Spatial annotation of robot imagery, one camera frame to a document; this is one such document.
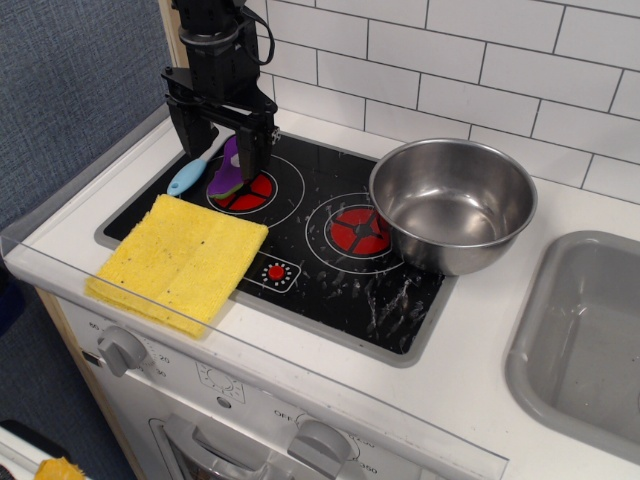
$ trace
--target black cooktop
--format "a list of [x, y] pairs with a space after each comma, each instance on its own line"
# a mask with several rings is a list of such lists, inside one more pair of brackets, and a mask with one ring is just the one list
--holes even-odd
[[[122, 240], [188, 162], [183, 156], [156, 178], [104, 235]], [[372, 161], [282, 136], [253, 182], [212, 200], [206, 190], [221, 163], [222, 149], [181, 198], [269, 227], [238, 301], [377, 357], [402, 363], [417, 353], [453, 278], [417, 270], [392, 253], [388, 227], [367, 193]]]

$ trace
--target yellow object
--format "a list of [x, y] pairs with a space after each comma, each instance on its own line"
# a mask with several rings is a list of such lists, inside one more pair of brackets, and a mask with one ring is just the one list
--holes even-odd
[[43, 460], [33, 480], [84, 480], [84, 473], [66, 458]]
[[267, 233], [264, 225], [160, 195], [87, 280], [86, 293], [199, 338]]

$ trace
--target grout line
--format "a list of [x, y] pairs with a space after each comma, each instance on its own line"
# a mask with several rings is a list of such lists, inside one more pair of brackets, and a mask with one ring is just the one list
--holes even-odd
[[[467, 81], [467, 80], [460, 80], [458, 78], [444, 77], [442, 75], [436, 75], [436, 74], [433, 74], [433, 73], [426, 73], [426, 72], [422, 72], [420, 70], [412, 70], [412, 69], [405, 68], [405, 67], [398, 67], [397, 65], [389, 65], [388, 63], [376, 62], [374, 60], [366, 60], [366, 59], [361, 58], [361, 57], [353, 57], [351, 55], [346, 55], [344, 53], [336, 53], [336, 52], [331, 52], [329, 50], [320, 50], [320, 49], [317, 49], [317, 48], [307, 47], [305, 45], [299, 45], [299, 44], [296, 44], [296, 43], [291, 43], [291, 42], [284, 42], [284, 43], [290, 43], [291, 45], [298, 45], [298, 46], [301, 46], [301, 47], [312, 48], [313, 50], [316, 50], [316, 70], [318, 70], [318, 67], [317, 67], [317, 53], [318, 52], [323, 52], [323, 53], [328, 53], [329, 55], [337, 55], [337, 56], [340, 56], [340, 57], [352, 58], [354, 60], [359, 60], [359, 61], [362, 61], [362, 62], [373, 63], [373, 64], [376, 64], [376, 65], [381, 65], [381, 66], [385, 66], [385, 67], [396, 68], [398, 70], [403, 70], [403, 71], [406, 71], [406, 72], [417, 73], [420, 76], [428, 75], [430, 77], [442, 78], [442, 79], [445, 79], [445, 80], [449, 80], [451, 82], [466, 83], [467, 85], [473, 85], [473, 86], [480, 87], [480, 88], [486, 88], [486, 89], [489, 89], [489, 90], [494, 90], [496, 92], [504, 92], [504, 93], [508, 93], [508, 94], [511, 94], [511, 95], [517, 95], [517, 96], [525, 97], [525, 98], [533, 98], [533, 99], [536, 99], [536, 100], [540, 100], [541, 99], [539, 96], [531, 95], [531, 94], [528, 94], [528, 93], [514, 92], [513, 90], [505, 90], [504, 88], [497, 88], [497, 87], [492, 87], [492, 86], [489, 86], [489, 85], [479, 85], [477, 83], [472, 83], [472, 82]], [[626, 70], [638, 73], [638, 71], [635, 71], [635, 70], [631, 70], [631, 69], [626, 69]], [[594, 112], [594, 113], [600, 113], [600, 114], [603, 114], [603, 115], [610, 115], [612, 117], [617, 117], [617, 118], [622, 118], [622, 119], [631, 120], [631, 121], [635, 121], [635, 122], [640, 122], [640, 118], [629, 117], [629, 116], [626, 116], [626, 115], [620, 115], [618, 113], [607, 112], [606, 110], [598, 110], [596, 108], [585, 107], [583, 105], [575, 105], [573, 103], [561, 102], [559, 100], [553, 100], [553, 99], [548, 99], [548, 98], [544, 98], [543, 100], [545, 100], [547, 102], [551, 102], [551, 103], [556, 103], [558, 105], [564, 105], [564, 106], [567, 106], [567, 107], [578, 108], [580, 110], [587, 110], [587, 111]]]
[[584, 172], [584, 178], [582, 179], [582, 183], [580, 184], [580, 190], [582, 190], [584, 188], [584, 184], [587, 182], [587, 176], [589, 175], [589, 170], [591, 170], [591, 165], [593, 164], [593, 159], [595, 158], [596, 154], [592, 153], [591, 154], [591, 159], [589, 160], [589, 165], [587, 165], [587, 171]]
[[367, 19], [367, 40], [364, 47], [364, 58], [369, 61], [369, 40], [371, 39], [371, 19]]
[[616, 89], [614, 90], [613, 96], [611, 97], [611, 104], [609, 105], [609, 110], [607, 110], [607, 113], [609, 113], [609, 114], [611, 114], [611, 109], [613, 108], [613, 103], [616, 101], [616, 96], [618, 95], [618, 90], [620, 89], [620, 84], [622, 83], [622, 77], [623, 76], [624, 76], [624, 69], [620, 71], [620, 78], [618, 78], [618, 84], [616, 85]]
[[551, 0], [533, 0], [534, 2], [538, 2], [538, 3], [547, 3], [550, 5], [563, 5], [565, 8], [567, 6], [571, 7], [571, 8], [575, 8], [577, 10], [587, 10], [589, 12], [598, 12], [598, 13], [604, 13], [607, 15], [618, 15], [620, 17], [628, 17], [628, 18], [634, 18], [634, 19], [638, 19], [640, 18], [640, 14], [638, 15], [634, 15], [632, 13], [621, 13], [621, 12], [614, 12], [611, 10], [602, 10], [602, 9], [598, 9], [598, 8], [589, 8], [589, 7], [583, 7], [582, 5], [573, 5], [573, 4], [566, 4], [565, 2], [560, 2], [560, 1], [551, 1]]
[[[345, 93], [345, 92], [341, 92], [340, 90], [333, 90], [331, 88], [321, 87], [321, 86], [318, 86], [318, 85], [313, 85], [313, 84], [309, 84], [309, 83], [306, 83], [306, 82], [301, 82], [299, 80], [292, 80], [290, 78], [282, 77], [280, 75], [274, 75], [274, 74], [271, 74], [271, 75], [274, 77], [274, 81], [275, 81], [275, 77], [284, 78], [284, 79], [286, 79], [286, 80], [288, 80], [290, 82], [302, 83], [304, 85], [311, 85], [311, 86], [314, 86], [316, 88], [322, 88], [323, 90], [329, 90], [331, 92], [340, 93], [342, 95], [348, 95], [348, 96], [351, 96], [351, 97], [362, 98], [365, 101], [365, 103], [366, 102], [380, 103], [382, 105], [388, 105], [388, 106], [391, 106], [391, 107], [394, 107], [394, 108], [399, 108], [401, 110], [407, 110], [409, 112], [420, 113], [420, 114], [423, 114], [423, 115], [429, 115], [431, 117], [437, 117], [437, 118], [442, 118], [442, 119], [445, 119], [445, 120], [451, 120], [451, 121], [457, 122], [457, 123], [462, 123], [462, 124], [465, 124], [465, 125], [469, 125], [470, 129], [471, 129], [471, 127], [484, 128], [486, 130], [491, 130], [491, 131], [498, 132], [498, 133], [504, 133], [506, 135], [513, 135], [514, 137], [519, 137], [519, 138], [523, 138], [523, 139], [526, 139], [526, 140], [532, 140], [534, 142], [540, 142], [540, 143], [544, 143], [544, 144], [555, 146], [555, 147], [566, 148], [567, 150], [572, 150], [572, 151], [575, 151], [575, 152], [588, 153], [589, 155], [592, 155], [592, 156], [598, 155], [598, 156], [601, 156], [601, 157], [605, 157], [605, 158], [610, 158], [612, 160], [616, 160], [618, 162], [628, 163], [630, 165], [636, 165], [636, 166], [639, 165], [638, 163], [633, 162], [631, 160], [626, 160], [624, 158], [614, 157], [614, 156], [611, 156], [611, 155], [607, 155], [605, 153], [592, 152], [592, 151], [589, 151], [589, 150], [584, 150], [584, 149], [581, 149], [581, 148], [576, 148], [576, 147], [572, 147], [572, 146], [569, 146], [569, 145], [564, 145], [562, 143], [550, 142], [548, 140], [543, 140], [543, 139], [535, 138], [535, 137], [528, 137], [526, 135], [521, 135], [519, 133], [509, 132], [507, 130], [500, 130], [499, 128], [487, 127], [487, 126], [484, 126], [484, 125], [473, 124], [473, 123], [469, 123], [469, 122], [466, 122], [464, 120], [460, 120], [460, 119], [457, 119], [457, 118], [446, 117], [444, 115], [438, 115], [438, 114], [435, 114], [435, 113], [429, 113], [429, 112], [425, 112], [423, 110], [414, 110], [412, 108], [402, 107], [400, 105], [395, 105], [393, 103], [383, 102], [381, 100], [375, 100], [373, 98], [362, 97], [360, 95], [355, 95], [353, 93]], [[310, 114], [302, 114], [302, 115], [307, 115], [307, 116], [313, 117], [313, 115], [310, 115]]]
[[365, 16], [366, 14], [347, 13], [347, 12], [343, 12], [343, 11], [340, 11], [340, 10], [331, 10], [331, 9], [328, 9], [328, 8], [321, 8], [321, 7], [317, 7], [315, 5], [314, 6], [303, 5], [303, 4], [300, 4], [300, 3], [290, 2], [290, 1], [286, 1], [286, 0], [273, 0], [273, 1], [277, 1], [279, 3], [285, 3], [287, 5], [295, 5], [295, 6], [302, 7], [302, 8], [311, 8], [311, 9], [319, 10], [321, 12], [335, 13], [336, 15], [341, 15], [341, 16], [344, 16], [344, 17], [362, 18], [364, 20], [373, 20], [374, 22], [387, 23], [389, 25], [397, 25], [399, 27], [407, 27], [407, 28], [415, 28], [415, 29], [418, 29], [418, 30], [424, 30], [424, 27], [416, 27], [415, 25], [407, 25], [406, 23], [390, 22], [388, 20], [382, 20], [382, 19], [379, 19], [379, 18], [367, 17], [367, 16]]
[[480, 62], [480, 73], [478, 74], [478, 85], [482, 85], [482, 72], [484, 72], [484, 59], [487, 58], [488, 43], [485, 42], [484, 50], [482, 51], [482, 61]]
[[320, 50], [316, 49], [316, 85], [320, 86]]
[[631, 203], [631, 204], [633, 204], [633, 205], [640, 205], [640, 202], [635, 202], [635, 201], [633, 201], [633, 200], [629, 200], [629, 199], [627, 199], [627, 198], [622, 198], [622, 197], [614, 197], [613, 195], [608, 194], [608, 193], [596, 192], [595, 190], [587, 190], [587, 189], [584, 189], [584, 191], [585, 191], [585, 192], [589, 192], [589, 193], [593, 193], [593, 194], [595, 194], [595, 195], [600, 195], [601, 197], [612, 198], [612, 199], [614, 199], [614, 200], [618, 200], [618, 201], [620, 201], [620, 202]]
[[[334, 12], [333, 10], [323, 10], [323, 11], [332, 12], [332, 13], [338, 13], [340, 15], [347, 15], [347, 14], [341, 14], [339, 12]], [[570, 55], [563, 55], [563, 54], [557, 54], [557, 53], [553, 53], [553, 52], [548, 52], [546, 50], [536, 50], [536, 49], [533, 49], [533, 48], [521, 47], [521, 46], [512, 45], [512, 44], [508, 44], [508, 43], [499, 43], [499, 42], [494, 42], [494, 41], [488, 41], [488, 40], [483, 40], [483, 39], [480, 39], [480, 38], [467, 37], [467, 36], [464, 36], [464, 35], [457, 35], [457, 34], [452, 34], [452, 33], [449, 33], [449, 32], [442, 32], [442, 31], [438, 31], [438, 30], [428, 30], [428, 29], [423, 29], [421, 27], [414, 27], [414, 26], [405, 25], [405, 24], [402, 24], [402, 23], [387, 22], [387, 21], [378, 20], [378, 19], [375, 19], [375, 18], [369, 19], [367, 17], [357, 16], [357, 15], [347, 15], [347, 16], [351, 16], [351, 17], [355, 17], [355, 18], [363, 18], [363, 19], [367, 19], [367, 20], [373, 21], [373, 22], [383, 23], [383, 24], [386, 24], [386, 25], [393, 25], [393, 26], [402, 27], [402, 28], [409, 28], [409, 29], [418, 30], [418, 31], [421, 31], [421, 32], [430, 32], [430, 33], [435, 33], [435, 34], [438, 34], [438, 35], [444, 35], [444, 36], [447, 36], [447, 37], [461, 38], [461, 39], [464, 39], [464, 40], [470, 40], [470, 41], [478, 42], [478, 43], [484, 42], [485, 45], [497, 45], [497, 46], [501, 46], [501, 47], [513, 48], [515, 50], [523, 50], [525, 52], [537, 53], [537, 54], [540, 54], [540, 55], [548, 55], [548, 56], [554, 56], [554, 57], [557, 57], [557, 58], [564, 58], [564, 59], [567, 59], [567, 60], [575, 60], [575, 61], [578, 61], [578, 62], [590, 64], [590, 65], [599, 65], [599, 66], [615, 68], [615, 69], [623, 68], [623, 69], [629, 70], [631, 72], [640, 73], [640, 68], [633, 68], [633, 67], [630, 67], [628, 65], [625, 65], [625, 66], [612, 65], [612, 64], [609, 64], [609, 63], [598, 62], [598, 61], [589, 60], [589, 59], [586, 59], [586, 58], [572, 57]], [[296, 43], [296, 42], [292, 42], [292, 41], [288, 41], [288, 40], [278, 39], [277, 38], [277, 32], [274, 32], [274, 34], [276, 35], [276, 39], [279, 42], [289, 43], [291, 45], [297, 45], [299, 47], [304, 47], [304, 48], [316, 48], [316, 47], [311, 47], [309, 45], [305, 45], [303, 43]], [[345, 54], [341, 54], [339, 52], [329, 52], [329, 53], [335, 53], [336, 55], [345, 55]], [[360, 60], [364, 60], [361, 57], [352, 57], [352, 58], [359, 58]]]
[[369, 99], [364, 99], [364, 118], [362, 119], [362, 131], [367, 131], [367, 105], [369, 104]]
[[[289, 4], [289, 5], [297, 5], [297, 6], [304, 7], [304, 5], [300, 5], [298, 3], [288, 2], [286, 0], [277, 0], [277, 1], [280, 2], [280, 3], [286, 3], [286, 4]], [[386, 20], [381, 20], [381, 19], [376, 19], [376, 18], [369, 18], [369, 17], [365, 17], [363, 15], [354, 15], [354, 14], [351, 14], [351, 13], [344, 13], [344, 12], [340, 12], [340, 11], [336, 11], [336, 10], [329, 10], [329, 9], [309, 7], [309, 6], [307, 6], [307, 8], [316, 8], [316, 10], [321, 10], [321, 11], [325, 11], [325, 12], [331, 12], [331, 13], [335, 13], [337, 15], [344, 15], [344, 16], [349, 16], [349, 17], [354, 17], [354, 18], [363, 18], [363, 19], [367, 19], [367, 20], [371, 20], [371, 21], [375, 21], [375, 22], [385, 23], [387, 25], [395, 25], [395, 26], [400, 26], [400, 27], [404, 27], [404, 28], [411, 28], [411, 29], [420, 30], [420, 31], [427, 31], [427, 32], [437, 33], [437, 34], [440, 34], [440, 35], [446, 35], [448, 37], [462, 38], [462, 39], [472, 40], [472, 41], [476, 41], [476, 42], [485, 42], [486, 44], [500, 45], [500, 46], [504, 46], [504, 47], [515, 48], [515, 49], [518, 49], [518, 50], [525, 50], [525, 51], [535, 52], [535, 53], [540, 53], [540, 54], [554, 55], [554, 56], [557, 56], [559, 58], [566, 58], [566, 59], [569, 59], [569, 60], [577, 60], [577, 61], [580, 61], [580, 62], [590, 63], [590, 64], [593, 64], [593, 65], [602, 65], [602, 66], [611, 67], [611, 68], [625, 68], [627, 70], [640, 73], [640, 68], [633, 68], [633, 67], [629, 67], [629, 66], [620, 66], [620, 65], [611, 65], [611, 64], [608, 64], [608, 63], [598, 62], [598, 61], [595, 61], [595, 60], [589, 60], [589, 59], [580, 58], [580, 57], [572, 57], [572, 56], [569, 56], [569, 55], [556, 54], [555, 53], [555, 49], [556, 49], [556, 45], [557, 45], [557, 42], [558, 42], [560, 29], [561, 29], [562, 23], [564, 22], [564, 16], [565, 16], [565, 12], [566, 12], [566, 9], [567, 9], [567, 5], [565, 3], [562, 3], [562, 2], [553, 2], [553, 1], [547, 1], [547, 0], [531, 0], [531, 1], [535, 1], [535, 2], [538, 2], [538, 3], [547, 3], [547, 4], [551, 4], [551, 5], [563, 5], [564, 6], [564, 9], [562, 11], [562, 16], [561, 16], [561, 19], [560, 19], [560, 26], [558, 28], [558, 35], [556, 36], [556, 41], [554, 43], [553, 50], [551, 52], [545, 51], [545, 50], [536, 50], [536, 49], [533, 49], [533, 48], [527, 48], [527, 47], [522, 47], [522, 46], [517, 46], [517, 45], [511, 45], [511, 44], [508, 44], [508, 43], [493, 42], [493, 41], [488, 41], [488, 40], [484, 40], [484, 39], [480, 39], [480, 38], [476, 38], [476, 37], [468, 37], [468, 36], [464, 36], [464, 35], [453, 34], [453, 33], [450, 33], [450, 32], [443, 32], [443, 31], [439, 31], [439, 30], [428, 29], [427, 26], [426, 26], [426, 22], [425, 22], [425, 27], [422, 28], [422, 27], [416, 27], [416, 26], [413, 26], [413, 25], [407, 25], [407, 24], [404, 24], [404, 23], [396, 23], [396, 22], [389, 22], [389, 21], [386, 21]], [[624, 16], [624, 17], [629, 17], [629, 18], [632, 18], [632, 19], [639, 19], [640, 18], [640, 15], [633, 16], [633, 15], [627, 15], [627, 14], [623, 14], [623, 13], [608, 12], [608, 11], [603, 11], [603, 10], [596, 10], [596, 9], [591, 9], [591, 8], [579, 7], [579, 6], [575, 6], [575, 5], [570, 5], [570, 8], [574, 8], [574, 9], [577, 9], [577, 10], [588, 10], [588, 11], [594, 11], [594, 12], [602, 12], [602, 13], [605, 13], [605, 14]], [[287, 43], [292, 43], [293, 45], [298, 45], [298, 46], [301, 46], [301, 47], [313, 48], [313, 47], [309, 47], [308, 45], [297, 44], [297, 43], [294, 43], [294, 42], [287, 42]]]
[[420, 107], [420, 87], [422, 86], [422, 74], [418, 77], [418, 94], [416, 95], [416, 108], [414, 109], [416, 112], [419, 112], [418, 108]]
[[427, 0], [427, 11], [424, 12], [424, 29], [427, 29], [427, 25], [429, 24], [429, 0]]
[[558, 33], [556, 33], [556, 41], [553, 42], [553, 50], [551, 50], [551, 53], [553, 53], [554, 55], [556, 53], [556, 48], [558, 47], [558, 40], [560, 39], [560, 32], [562, 31], [562, 25], [564, 24], [565, 13], [567, 13], [566, 5], [562, 8], [562, 15], [560, 15], [560, 24], [558, 25]]
[[531, 133], [529, 138], [533, 138], [533, 131], [536, 129], [536, 123], [538, 122], [538, 113], [540, 113], [540, 107], [542, 106], [542, 99], [538, 101], [538, 108], [536, 108], [536, 116], [533, 117], [533, 125], [531, 125]]

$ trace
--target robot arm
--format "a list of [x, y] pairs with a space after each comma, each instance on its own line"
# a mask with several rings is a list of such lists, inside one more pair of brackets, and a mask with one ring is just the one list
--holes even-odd
[[[189, 68], [167, 67], [167, 104], [187, 155], [196, 158], [218, 135], [214, 123], [236, 132], [243, 180], [255, 178], [271, 157], [278, 106], [257, 86], [260, 65], [273, 57], [267, 24], [244, 6], [246, 0], [174, 0], [180, 40]], [[256, 22], [271, 41], [266, 62], [258, 59]]]

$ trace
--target wooden panel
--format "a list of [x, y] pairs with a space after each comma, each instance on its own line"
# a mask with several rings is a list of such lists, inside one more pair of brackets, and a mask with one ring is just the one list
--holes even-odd
[[180, 27], [180, 15], [177, 10], [171, 8], [171, 0], [158, 0], [160, 14], [164, 23], [164, 31], [169, 44], [171, 60], [174, 67], [188, 67], [187, 50], [180, 41], [178, 28]]
[[113, 410], [109, 406], [109, 403], [107, 402], [107, 397], [105, 396], [104, 392], [102, 391], [102, 388], [98, 384], [98, 381], [94, 376], [93, 372], [91, 371], [91, 368], [87, 365], [87, 363], [84, 360], [84, 357], [82, 356], [82, 349], [80, 348], [80, 345], [78, 344], [78, 341], [73, 331], [71, 330], [69, 323], [67, 322], [67, 319], [64, 315], [64, 312], [62, 311], [62, 308], [60, 307], [60, 304], [58, 303], [58, 300], [56, 299], [55, 296], [51, 295], [48, 292], [45, 292], [40, 289], [36, 289], [36, 290], [38, 292], [38, 295], [42, 299], [42, 303], [47, 309], [47, 312], [49, 312], [49, 315], [51, 316], [51, 319], [53, 320], [54, 325], [58, 329], [58, 332], [60, 333], [60, 336], [62, 337], [64, 344], [69, 350], [69, 353], [71, 353], [71, 357], [76, 363], [78, 370], [80, 370], [80, 373], [84, 378], [84, 381], [89, 387], [89, 390], [93, 395], [93, 398], [96, 400], [98, 407], [100, 407], [102, 414], [107, 420], [107, 424], [111, 428], [111, 431], [113, 432], [116, 440], [118, 441], [120, 448], [122, 448], [122, 451], [124, 452], [124, 455], [127, 458], [129, 465], [131, 466], [131, 469], [133, 470], [133, 473], [135, 474], [136, 478], [138, 478], [138, 480], [147, 480], [147, 477], [143, 473], [142, 468], [140, 468], [140, 465], [138, 464], [138, 460], [136, 459], [133, 453], [133, 450], [129, 445], [129, 442], [125, 438], [124, 433], [120, 428], [120, 424], [118, 423], [115, 413], [113, 412]]

